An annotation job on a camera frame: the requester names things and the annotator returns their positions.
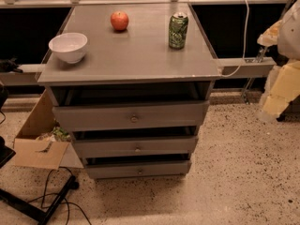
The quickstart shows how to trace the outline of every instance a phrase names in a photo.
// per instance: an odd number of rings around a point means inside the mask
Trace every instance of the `red apple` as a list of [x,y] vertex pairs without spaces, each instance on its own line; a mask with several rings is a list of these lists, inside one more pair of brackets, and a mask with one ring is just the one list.
[[111,15],[111,24],[114,30],[123,31],[128,27],[129,18],[124,11],[115,11]]

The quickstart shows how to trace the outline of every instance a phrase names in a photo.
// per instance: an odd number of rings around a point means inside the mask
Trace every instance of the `concrete floor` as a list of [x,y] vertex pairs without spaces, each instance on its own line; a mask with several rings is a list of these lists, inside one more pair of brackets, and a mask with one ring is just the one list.
[[[6,102],[0,134],[7,146],[36,101]],[[244,104],[235,93],[212,95],[186,176],[92,180],[84,170],[72,169],[80,188],[69,192],[68,201],[92,224],[300,224],[300,117],[265,124],[256,117],[258,97],[250,101]],[[10,161],[0,170],[0,188],[29,201],[42,195],[48,172]],[[48,193],[67,179],[65,170],[53,172]],[[37,224],[3,202],[0,211],[1,224]],[[67,216],[62,204],[49,224],[66,224]],[[88,224],[72,204],[68,224]]]

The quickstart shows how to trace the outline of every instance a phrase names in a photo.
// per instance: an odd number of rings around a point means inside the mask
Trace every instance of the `bowl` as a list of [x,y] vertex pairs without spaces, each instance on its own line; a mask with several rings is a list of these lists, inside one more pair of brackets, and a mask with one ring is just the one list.
[[60,60],[69,64],[80,62],[86,53],[87,37],[80,33],[65,33],[54,37],[49,48]]

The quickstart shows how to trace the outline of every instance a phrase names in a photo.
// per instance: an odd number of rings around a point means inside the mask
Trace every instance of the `open cardboard box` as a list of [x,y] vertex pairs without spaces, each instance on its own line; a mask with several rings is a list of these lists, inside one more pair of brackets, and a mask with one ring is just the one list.
[[52,131],[54,125],[53,104],[45,91],[15,138],[14,165],[44,169],[83,168],[70,142],[53,142],[47,152],[41,152],[49,142],[36,138]]

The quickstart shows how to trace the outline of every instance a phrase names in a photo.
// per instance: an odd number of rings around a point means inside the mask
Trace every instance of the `green can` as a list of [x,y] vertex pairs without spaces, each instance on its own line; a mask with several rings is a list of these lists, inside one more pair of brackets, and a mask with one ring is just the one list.
[[184,12],[176,12],[170,18],[169,46],[173,49],[182,49],[186,44],[188,31],[188,15]]

